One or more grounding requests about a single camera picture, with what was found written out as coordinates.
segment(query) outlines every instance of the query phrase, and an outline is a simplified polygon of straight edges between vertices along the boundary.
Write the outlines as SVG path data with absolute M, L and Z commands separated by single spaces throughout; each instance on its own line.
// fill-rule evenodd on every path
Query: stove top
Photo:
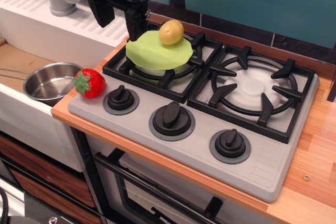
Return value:
M 203 34 L 188 36 L 202 41 L 193 46 L 202 57 L 193 55 L 187 75 L 171 78 L 185 71 L 174 69 L 150 73 L 148 80 L 122 49 L 103 68 L 103 94 L 90 100 L 78 94 L 69 111 L 258 198 L 276 200 L 319 78 L 290 59 L 223 48 Z

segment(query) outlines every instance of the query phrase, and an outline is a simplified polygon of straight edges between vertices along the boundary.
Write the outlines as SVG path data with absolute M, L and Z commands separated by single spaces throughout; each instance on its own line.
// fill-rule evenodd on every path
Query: metal pan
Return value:
M 26 73 L 29 75 L 26 79 L 6 76 L 4 74 L 0 75 L 24 80 L 23 90 L 29 98 L 49 106 L 54 106 L 75 86 L 73 79 L 81 69 L 81 66 L 74 63 L 58 62 L 46 65 L 32 73 L 0 69 Z

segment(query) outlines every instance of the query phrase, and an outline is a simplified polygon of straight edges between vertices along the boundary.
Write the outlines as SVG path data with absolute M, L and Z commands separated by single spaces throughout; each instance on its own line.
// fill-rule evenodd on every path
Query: yellow potato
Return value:
M 165 45 L 173 45 L 180 41 L 184 34 L 184 27 L 177 19 L 164 23 L 159 30 L 159 40 Z

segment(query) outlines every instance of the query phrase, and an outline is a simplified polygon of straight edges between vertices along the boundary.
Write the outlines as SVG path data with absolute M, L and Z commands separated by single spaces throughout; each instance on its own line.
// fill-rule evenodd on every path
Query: black burner grate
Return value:
M 236 57 L 226 58 L 228 54 L 236 55 Z M 261 111 L 243 109 L 229 102 L 226 99 L 226 96 L 237 88 L 237 84 L 233 83 L 226 85 L 224 83 L 224 85 L 218 87 L 217 78 L 218 76 L 234 78 L 236 76 L 236 72 L 228 69 L 227 66 L 235 62 L 239 64 L 241 69 L 246 71 L 248 71 L 249 63 L 251 62 L 257 62 L 261 65 L 267 65 L 277 69 L 271 75 L 271 78 L 286 78 L 290 83 L 291 88 L 288 89 L 273 86 L 272 89 L 286 97 L 288 100 L 281 106 L 274 108 L 267 96 L 262 93 L 260 97 L 262 107 Z M 288 143 L 314 73 L 314 70 L 295 65 L 295 61 L 292 59 L 288 59 L 287 62 L 284 62 L 267 56 L 255 54 L 251 52 L 250 47 L 240 49 L 226 45 L 221 55 L 207 68 L 207 72 L 203 75 L 199 84 L 188 99 L 187 105 L 264 136 L 273 138 L 283 143 Z M 302 92 L 298 91 L 297 81 L 294 75 L 306 77 L 306 83 Z M 198 98 L 199 94 L 208 82 L 211 82 L 213 95 L 209 101 L 201 101 L 201 99 Z M 288 129 L 285 132 L 281 132 L 267 125 L 268 120 L 272 115 L 279 114 L 289 108 L 293 108 L 294 113 L 290 120 Z M 254 116 L 257 120 L 251 120 L 248 116 Z
M 160 25 L 150 23 L 148 30 L 159 30 Z M 201 78 L 203 69 L 214 58 L 220 54 L 223 44 L 218 41 L 213 41 L 205 38 L 204 33 L 192 35 L 185 33 L 185 38 L 189 39 L 193 48 L 193 55 L 187 62 L 188 67 L 182 72 L 175 73 L 174 69 L 165 71 L 162 76 L 149 74 L 137 68 L 135 64 L 126 57 L 126 48 L 123 47 L 109 62 L 103 66 L 103 73 L 124 81 L 126 83 L 135 85 L 139 88 L 156 93 L 171 100 L 184 103 L 191 91 L 196 86 L 197 81 Z M 213 48 L 211 55 L 202 59 L 202 48 Z M 186 88 L 182 92 L 176 92 L 170 88 L 170 84 L 174 80 L 186 81 Z

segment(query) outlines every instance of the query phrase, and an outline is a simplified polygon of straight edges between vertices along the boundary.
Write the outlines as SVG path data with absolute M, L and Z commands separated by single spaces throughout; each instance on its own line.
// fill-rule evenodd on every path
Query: red strawberry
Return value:
M 85 98 L 99 96 L 105 89 L 104 77 L 97 71 L 84 68 L 80 70 L 74 78 L 76 91 Z

